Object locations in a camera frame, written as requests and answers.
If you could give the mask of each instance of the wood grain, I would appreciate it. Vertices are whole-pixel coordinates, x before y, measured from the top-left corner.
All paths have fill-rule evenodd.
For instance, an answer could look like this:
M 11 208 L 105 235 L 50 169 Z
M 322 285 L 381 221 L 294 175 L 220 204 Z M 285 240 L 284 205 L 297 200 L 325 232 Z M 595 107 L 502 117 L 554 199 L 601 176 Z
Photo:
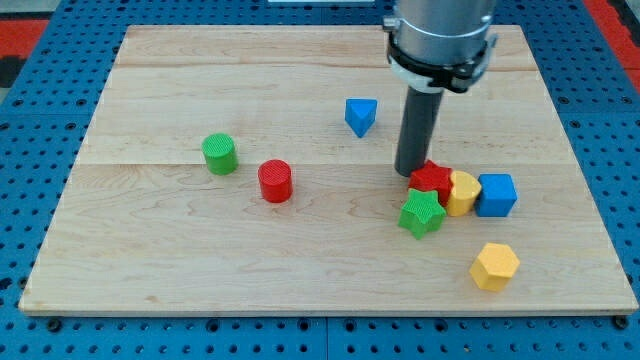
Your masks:
M 509 172 L 509 218 L 396 226 L 393 170 L 406 86 L 374 27 L 130 27 L 20 307 L 36 316 L 528 316 L 638 304 L 518 27 L 490 71 L 447 93 L 431 157 Z M 347 97 L 375 97 L 357 139 Z M 240 166 L 210 175 L 225 131 Z M 295 192 L 261 199 L 257 166 L 290 162 Z M 501 293 L 468 268 L 486 242 L 522 265 Z

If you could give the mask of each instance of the red cylinder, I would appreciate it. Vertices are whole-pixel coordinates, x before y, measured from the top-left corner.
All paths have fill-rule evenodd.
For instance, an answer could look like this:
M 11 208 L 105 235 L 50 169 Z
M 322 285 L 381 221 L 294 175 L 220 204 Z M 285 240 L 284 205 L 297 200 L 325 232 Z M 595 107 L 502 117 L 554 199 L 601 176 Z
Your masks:
M 268 202 L 287 201 L 293 193 L 291 168 L 282 160 L 266 161 L 258 168 L 258 180 L 262 197 Z

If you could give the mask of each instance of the yellow hexagonal prism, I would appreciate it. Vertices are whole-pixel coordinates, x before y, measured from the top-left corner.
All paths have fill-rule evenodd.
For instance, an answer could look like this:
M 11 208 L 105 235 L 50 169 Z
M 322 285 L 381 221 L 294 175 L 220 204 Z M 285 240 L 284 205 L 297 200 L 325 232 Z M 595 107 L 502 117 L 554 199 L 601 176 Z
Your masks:
M 502 291 L 519 266 L 520 260 L 509 245 L 487 243 L 471 265 L 469 274 L 480 289 Z

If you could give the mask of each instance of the plastic block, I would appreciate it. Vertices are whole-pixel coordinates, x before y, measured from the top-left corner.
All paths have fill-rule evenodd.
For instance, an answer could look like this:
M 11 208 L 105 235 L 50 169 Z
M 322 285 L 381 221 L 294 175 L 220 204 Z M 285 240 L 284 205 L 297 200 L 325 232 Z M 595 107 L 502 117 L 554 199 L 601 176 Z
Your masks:
M 480 289 L 502 291 L 519 266 L 520 260 L 509 245 L 487 243 L 471 265 L 469 274 Z
M 454 170 L 451 172 L 451 195 L 447 202 L 447 214 L 449 216 L 462 216 L 471 210 L 482 185 L 473 175 L 464 171 Z
M 291 167 L 282 160 L 266 161 L 258 168 L 258 181 L 262 197 L 268 202 L 287 201 L 293 193 Z
M 231 136 L 217 133 L 202 142 L 202 153 L 211 173 L 227 175 L 238 167 L 236 147 Z
M 505 217 L 518 200 L 516 187 L 509 174 L 482 174 L 478 177 L 482 191 L 478 196 L 476 214 L 483 217 Z
M 451 194 L 451 172 L 453 169 L 438 166 L 431 160 L 422 169 L 411 173 L 409 187 L 420 191 L 435 190 L 438 192 L 438 202 L 442 206 L 447 206 L 449 195 Z
M 398 226 L 409 229 L 420 240 L 425 233 L 440 229 L 447 212 L 438 203 L 436 191 L 409 189 L 409 198 L 402 206 Z
M 363 137 L 376 121 L 378 101 L 374 99 L 347 99 L 344 119 L 354 133 Z

